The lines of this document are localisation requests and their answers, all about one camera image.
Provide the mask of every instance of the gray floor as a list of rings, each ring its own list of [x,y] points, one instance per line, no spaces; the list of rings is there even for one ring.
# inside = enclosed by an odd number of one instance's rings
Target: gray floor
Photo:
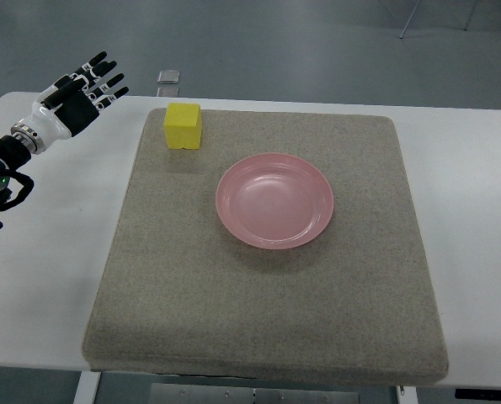
[[[423,0],[400,40],[416,0],[9,0],[0,97],[39,92],[105,50],[132,95],[156,95],[158,72],[177,69],[180,97],[501,109],[501,0],[481,0],[465,31],[473,1]],[[124,376],[104,377],[97,403],[114,402],[102,398],[110,377]],[[131,394],[128,377],[117,384]],[[0,369],[0,402],[72,402],[76,383]],[[419,394],[453,401],[452,390]]]

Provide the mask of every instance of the sponge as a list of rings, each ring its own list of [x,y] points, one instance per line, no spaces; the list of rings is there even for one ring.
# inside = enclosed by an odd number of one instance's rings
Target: sponge
[[[168,104],[164,132],[170,149],[199,149],[201,128],[201,109],[198,104]]]

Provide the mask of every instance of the gray mat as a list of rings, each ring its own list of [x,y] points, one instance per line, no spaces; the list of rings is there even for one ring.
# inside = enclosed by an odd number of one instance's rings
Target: gray mat
[[[327,384],[426,385],[445,343],[393,123],[202,111],[198,151],[142,134],[83,343],[93,369]],[[302,157],[335,211],[302,247],[267,251],[216,215],[221,175],[260,152]]]

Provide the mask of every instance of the pink plate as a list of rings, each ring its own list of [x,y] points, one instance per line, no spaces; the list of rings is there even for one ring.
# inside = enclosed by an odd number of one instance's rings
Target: pink plate
[[[233,236],[267,249],[299,247],[313,240],[333,215],[325,176],[289,154],[265,153],[233,165],[216,190],[216,211]]]

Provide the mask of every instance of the table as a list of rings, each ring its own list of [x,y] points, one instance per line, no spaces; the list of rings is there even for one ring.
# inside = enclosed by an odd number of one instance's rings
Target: table
[[[29,114],[35,96],[0,99],[0,137]],[[439,385],[501,388],[501,111],[177,100],[203,109],[391,118],[450,359]],[[88,369],[83,331],[141,129],[148,112],[169,101],[124,97],[77,138],[22,168],[35,189],[0,213],[0,365]]]

